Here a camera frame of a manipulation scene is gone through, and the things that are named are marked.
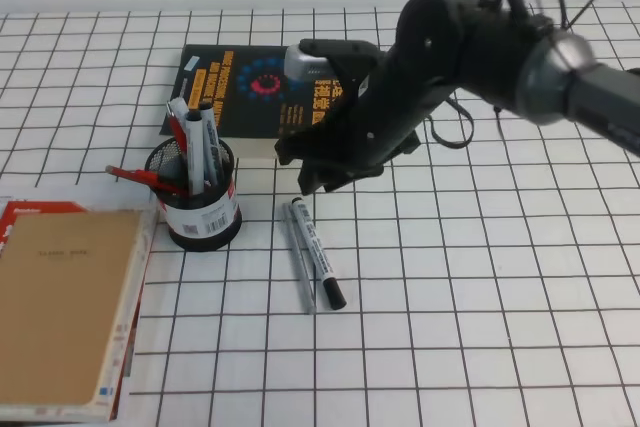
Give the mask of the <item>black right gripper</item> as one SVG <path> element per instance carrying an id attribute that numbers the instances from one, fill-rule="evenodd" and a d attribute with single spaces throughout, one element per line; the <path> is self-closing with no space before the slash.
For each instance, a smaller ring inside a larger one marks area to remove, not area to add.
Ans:
<path id="1" fill-rule="evenodd" d="M 417 148 L 415 129 L 450 97 L 454 72 L 455 62 L 431 49 L 392 47 L 338 114 L 276 142 L 279 163 L 301 160 L 302 195 L 380 175 Z"/>

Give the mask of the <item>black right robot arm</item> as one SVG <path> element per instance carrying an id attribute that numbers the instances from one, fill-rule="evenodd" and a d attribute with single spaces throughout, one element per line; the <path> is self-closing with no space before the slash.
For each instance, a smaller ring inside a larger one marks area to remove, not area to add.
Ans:
<path id="1" fill-rule="evenodd" d="M 419 143 L 418 125 L 464 89 L 536 125 L 581 124 L 639 149 L 639 78 L 596 61 L 586 40 L 544 16 L 487 0 L 410 0 L 387 51 L 365 41 L 305 39 L 301 67 L 327 65 L 341 96 L 315 125 L 282 138 L 299 159 L 301 191 L 334 191 L 379 175 Z"/>

